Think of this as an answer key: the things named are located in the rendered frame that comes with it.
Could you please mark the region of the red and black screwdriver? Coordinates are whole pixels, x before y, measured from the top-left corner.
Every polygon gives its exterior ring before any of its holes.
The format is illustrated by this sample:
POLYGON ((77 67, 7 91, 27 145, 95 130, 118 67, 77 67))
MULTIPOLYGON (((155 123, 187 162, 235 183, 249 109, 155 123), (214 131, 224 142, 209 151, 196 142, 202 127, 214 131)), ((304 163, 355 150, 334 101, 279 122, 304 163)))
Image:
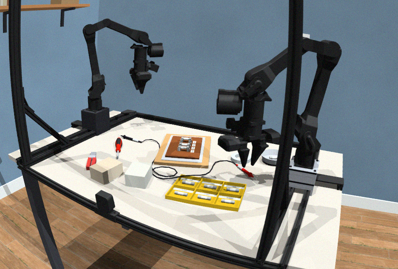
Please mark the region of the red and black screwdriver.
POLYGON ((121 147, 122 147, 122 140, 121 138, 117 138, 115 141, 115 146, 116 146, 116 152, 117 152, 117 159, 118 159, 118 154, 121 151, 121 147))

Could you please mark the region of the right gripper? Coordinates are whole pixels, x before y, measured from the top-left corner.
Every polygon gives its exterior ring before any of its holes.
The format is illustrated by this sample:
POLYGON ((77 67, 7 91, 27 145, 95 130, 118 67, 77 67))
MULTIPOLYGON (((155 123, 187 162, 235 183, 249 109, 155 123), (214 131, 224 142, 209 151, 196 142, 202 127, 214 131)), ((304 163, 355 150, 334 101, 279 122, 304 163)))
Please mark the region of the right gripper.
POLYGON ((252 142, 251 165, 253 166, 264 150, 269 147, 266 140, 271 139, 273 144, 279 143, 280 133, 273 129, 262 130, 262 125, 265 125, 263 117, 250 118, 243 115, 240 119, 243 122, 241 137, 236 138, 232 134, 221 135, 217 144, 227 152, 238 151, 242 167, 245 168, 250 152, 247 144, 252 142))

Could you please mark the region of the beige block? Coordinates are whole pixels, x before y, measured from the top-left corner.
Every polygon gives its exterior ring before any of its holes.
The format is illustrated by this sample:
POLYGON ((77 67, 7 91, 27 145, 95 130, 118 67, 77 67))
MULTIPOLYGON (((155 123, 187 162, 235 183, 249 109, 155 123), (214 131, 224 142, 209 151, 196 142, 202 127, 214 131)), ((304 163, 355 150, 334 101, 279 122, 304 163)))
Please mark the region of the beige block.
POLYGON ((122 162, 110 157, 89 167, 91 178, 105 185, 123 175, 122 162))

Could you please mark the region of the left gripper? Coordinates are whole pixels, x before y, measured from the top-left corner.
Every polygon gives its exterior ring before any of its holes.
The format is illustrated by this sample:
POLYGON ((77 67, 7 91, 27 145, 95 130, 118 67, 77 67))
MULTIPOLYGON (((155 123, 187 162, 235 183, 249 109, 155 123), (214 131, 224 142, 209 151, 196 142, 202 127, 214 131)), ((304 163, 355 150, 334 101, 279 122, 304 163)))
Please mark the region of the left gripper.
POLYGON ((134 68, 131 68, 129 70, 129 73, 131 74, 130 76, 133 80, 136 90, 139 90, 140 93, 143 94, 146 82, 151 79, 151 74, 148 71, 146 71, 147 58, 144 59, 134 58, 133 62, 134 62, 134 68))

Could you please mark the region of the yellow tray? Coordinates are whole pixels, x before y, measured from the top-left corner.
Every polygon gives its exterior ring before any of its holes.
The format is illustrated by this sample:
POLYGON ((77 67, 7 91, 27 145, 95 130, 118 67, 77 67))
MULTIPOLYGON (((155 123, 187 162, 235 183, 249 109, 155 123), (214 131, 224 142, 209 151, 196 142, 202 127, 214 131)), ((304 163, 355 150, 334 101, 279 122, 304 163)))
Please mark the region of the yellow tray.
POLYGON ((247 184, 218 181, 194 176, 179 177, 165 194, 165 198, 182 203, 205 206, 221 210, 238 212, 247 184), (195 182, 195 185, 183 184, 182 181, 195 182), (215 185, 217 189, 205 188, 204 184, 215 185), (237 188, 239 192, 227 191, 226 188, 237 188), (188 196, 175 194, 175 191, 186 192, 188 196), (211 196, 211 200, 197 198, 198 195, 211 196), (235 200, 235 204, 223 203, 221 199, 235 200))

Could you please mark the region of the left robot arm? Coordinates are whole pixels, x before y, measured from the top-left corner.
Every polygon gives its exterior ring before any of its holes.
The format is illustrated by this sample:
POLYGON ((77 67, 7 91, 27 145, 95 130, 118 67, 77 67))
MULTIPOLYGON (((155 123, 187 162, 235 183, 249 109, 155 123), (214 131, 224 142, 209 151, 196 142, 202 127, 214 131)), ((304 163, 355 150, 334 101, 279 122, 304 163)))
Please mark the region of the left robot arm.
MULTIPOLYGON (((88 111, 99 111, 104 109, 102 107, 101 93, 105 90, 105 78, 104 75, 100 74, 98 59, 96 54, 95 37, 96 31, 102 28, 110 28, 114 31, 122 33, 137 43, 148 45, 148 47, 143 47, 143 45, 133 44, 130 48, 134 49, 135 59, 144 59, 147 55, 151 57, 163 57, 164 50, 162 43, 152 43, 149 40, 148 33, 136 29, 131 29, 122 24, 114 22, 109 18, 104 19, 96 24, 87 24, 83 30, 83 34, 88 46, 88 55, 92 70, 92 86, 88 90, 88 111), (153 45, 153 46, 152 46, 153 45)), ((152 70, 158 72, 159 66, 153 61, 146 62, 146 71, 152 70)))

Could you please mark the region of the red-handled pliers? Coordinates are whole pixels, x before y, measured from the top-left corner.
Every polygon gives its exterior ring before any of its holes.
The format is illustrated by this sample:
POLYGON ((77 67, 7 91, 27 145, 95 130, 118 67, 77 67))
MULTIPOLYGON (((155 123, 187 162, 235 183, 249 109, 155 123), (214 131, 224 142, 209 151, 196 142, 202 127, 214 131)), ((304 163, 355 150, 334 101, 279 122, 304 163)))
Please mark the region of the red-handled pliers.
POLYGON ((87 160, 86 170, 89 170, 89 167, 94 164, 96 164, 96 152, 91 152, 87 160))

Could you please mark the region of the white rectangular block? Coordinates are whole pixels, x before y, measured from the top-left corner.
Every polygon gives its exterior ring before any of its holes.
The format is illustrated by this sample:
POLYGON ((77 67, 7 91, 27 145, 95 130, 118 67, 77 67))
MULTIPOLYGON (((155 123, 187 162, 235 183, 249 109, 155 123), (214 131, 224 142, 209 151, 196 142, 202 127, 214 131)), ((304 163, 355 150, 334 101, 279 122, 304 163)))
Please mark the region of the white rectangular block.
POLYGON ((125 186, 146 189, 152 177, 152 163, 133 161, 125 173, 125 186))

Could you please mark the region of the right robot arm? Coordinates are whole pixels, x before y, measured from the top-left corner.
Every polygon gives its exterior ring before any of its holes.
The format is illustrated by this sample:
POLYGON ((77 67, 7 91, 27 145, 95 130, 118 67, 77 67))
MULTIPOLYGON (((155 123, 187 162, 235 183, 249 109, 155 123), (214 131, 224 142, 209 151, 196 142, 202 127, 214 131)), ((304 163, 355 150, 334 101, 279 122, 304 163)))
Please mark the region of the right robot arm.
MULTIPOLYGON (((315 41, 307 37, 302 40, 302 55, 306 52, 317 53, 317 70, 304 112, 297 114, 295 136, 299 145, 295 151, 294 166, 313 169, 316 152, 321 144, 316 138, 318 114, 324 99, 332 70, 338 64, 342 54, 340 45, 334 41, 315 41), (305 146, 304 146, 305 145, 305 146)), ((243 115, 250 118, 262 118, 265 101, 272 101, 265 91, 275 77, 287 68, 288 47, 270 61, 246 72, 244 81, 237 90, 219 89, 217 114, 243 115), (263 93, 262 93, 263 92, 263 93)), ((242 121, 226 119, 226 128, 240 134, 242 121)))

